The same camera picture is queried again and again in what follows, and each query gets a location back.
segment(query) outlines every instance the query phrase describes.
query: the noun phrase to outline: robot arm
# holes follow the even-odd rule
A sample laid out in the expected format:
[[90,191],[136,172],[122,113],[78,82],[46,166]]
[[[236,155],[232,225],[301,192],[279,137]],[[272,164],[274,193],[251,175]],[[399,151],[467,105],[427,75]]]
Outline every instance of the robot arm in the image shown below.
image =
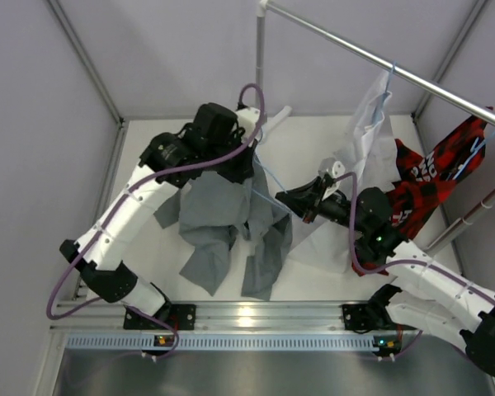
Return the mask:
[[[132,272],[123,253],[158,207],[203,169],[153,178],[163,169],[201,163],[229,153],[250,135],[259,111],[244,107],[235,112],[209,103],[198,110],[192,123],[179,134],[156,136],[139,158],[128,183],[102,217],[77,240],[66,240],[60,251],[68,262],[83,253],[76,265],[87,286],[108,303],[123,302],[141,312],[165,320],[170,310],[167,296],[154,284]],[[253,174],[254,146],[221,163],[214,170],[231,182],[243,182]]]
[[[350,226],[351,202],[333,188],[331,175],[324,173],[306,186],[281,192],[276,199],[309,223],[317,215],[345,227]],[[388,268],[398,278],[385,285],[366,304],[347,306],[346,328],[362,331],[406,324],[439,337],[465,351],[482,371],[495,377],[495,292],[455,274],[390,223],[392,208],[378,188],[368,188],[356,200],[355,241],[360,262]],[[417,298],[408,291],[417,291]]]

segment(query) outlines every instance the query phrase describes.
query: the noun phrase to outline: gray cloth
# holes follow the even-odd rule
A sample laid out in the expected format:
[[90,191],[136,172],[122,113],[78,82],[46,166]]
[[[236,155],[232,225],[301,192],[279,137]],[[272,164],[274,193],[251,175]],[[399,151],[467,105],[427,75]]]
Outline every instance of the gray cloth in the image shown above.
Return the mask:
[[216,172],[204,172],[181,199],[178,193],[155,213],[166,228],[180,222],[180,235],[195,247],[180,275],[214,295],[227,276],[230,250],[237,235],[256,244],[247,258],[242,296],[270,299],[271,289],[291,245],[291,219],[283,209],[252,192],[269,197],[264,170],[243,184],[231,183]]

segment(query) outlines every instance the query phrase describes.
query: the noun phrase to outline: red and black garment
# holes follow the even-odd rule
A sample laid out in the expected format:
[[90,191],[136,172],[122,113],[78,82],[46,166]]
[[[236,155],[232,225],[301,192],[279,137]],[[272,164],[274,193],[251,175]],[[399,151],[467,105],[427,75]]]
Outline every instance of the red and black garment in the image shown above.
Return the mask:
[[[471,159],[456,180],[453,180],[459,167],[471,154],[474,144],[479,144],[484,139],[486,124],[486,121],[472,115],[437,144],[426,157],[413,152],[401,140],[396,139],[396,167],[401,181],[395,182],[394,190],[387,192],[386,196],[394,210],[392,225],[409,239],[417,236],[438,205],[482,163],[485,146]],[[361,265],[366,269],[375,268],[375,264],[369,262]],[[353,264],[352,268],[363,275]]]

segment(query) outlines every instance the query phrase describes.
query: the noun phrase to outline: perforated metal strip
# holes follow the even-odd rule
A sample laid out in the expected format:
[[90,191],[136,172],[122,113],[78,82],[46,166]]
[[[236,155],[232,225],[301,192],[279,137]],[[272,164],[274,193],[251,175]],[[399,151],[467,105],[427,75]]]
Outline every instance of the perforated metal strip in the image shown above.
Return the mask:
[[[85,334],[69,336],[69,349],[167,350],[152,334]],[[377,351],[372,336],[360,335],[207,335],[182,334],[180,351]]]

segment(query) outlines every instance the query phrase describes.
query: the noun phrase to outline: gray wall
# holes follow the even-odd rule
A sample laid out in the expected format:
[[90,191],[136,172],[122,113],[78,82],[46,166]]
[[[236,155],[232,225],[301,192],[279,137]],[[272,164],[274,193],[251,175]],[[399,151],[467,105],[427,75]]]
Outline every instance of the gray wall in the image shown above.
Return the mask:
[[[430,77],[473,0],[277,0]],[[255,78],[258,0],[62,0],[125,116],[192,116],[205,101],[234,104]],[[378,69],[268,14],[270,112],[352,113]],[[420,91],[396,79],[390,103],[410,112]]]
[[[495,0],[476,26],[443,85],[485,106],[495,107]],[[433,99],[422,117],[427,147],[446,136],[467,115]],[[495,187],[495,139],[488,144],[480,169],[465,180],[446,204],[450,219],[464,215]],[[458,239],[466,273],[474,281],[495,289],[495,207]]]
[[116,126],[41,0],[0,0],[0,396],[31,393],[65,268]]

